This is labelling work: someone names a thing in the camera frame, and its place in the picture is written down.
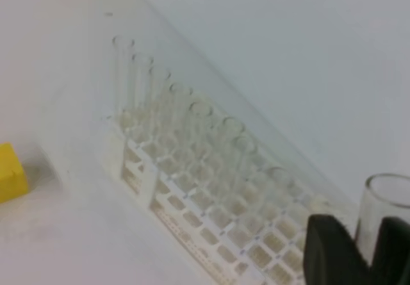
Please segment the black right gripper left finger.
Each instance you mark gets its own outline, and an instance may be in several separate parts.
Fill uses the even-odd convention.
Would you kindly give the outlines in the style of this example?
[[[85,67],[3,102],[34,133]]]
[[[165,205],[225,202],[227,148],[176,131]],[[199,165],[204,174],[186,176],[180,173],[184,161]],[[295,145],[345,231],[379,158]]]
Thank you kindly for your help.
[[[331,215],[308,218],[303,272],[308,285],[368,284],[370,279],[349,232]]]

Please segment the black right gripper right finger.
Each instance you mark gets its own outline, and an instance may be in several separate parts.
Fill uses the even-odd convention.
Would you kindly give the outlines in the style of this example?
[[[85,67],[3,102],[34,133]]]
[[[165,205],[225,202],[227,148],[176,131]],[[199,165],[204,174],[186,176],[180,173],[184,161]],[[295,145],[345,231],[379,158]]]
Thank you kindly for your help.
[[[409,284],[409,224],[398,217],[382,219],[370,284]]]

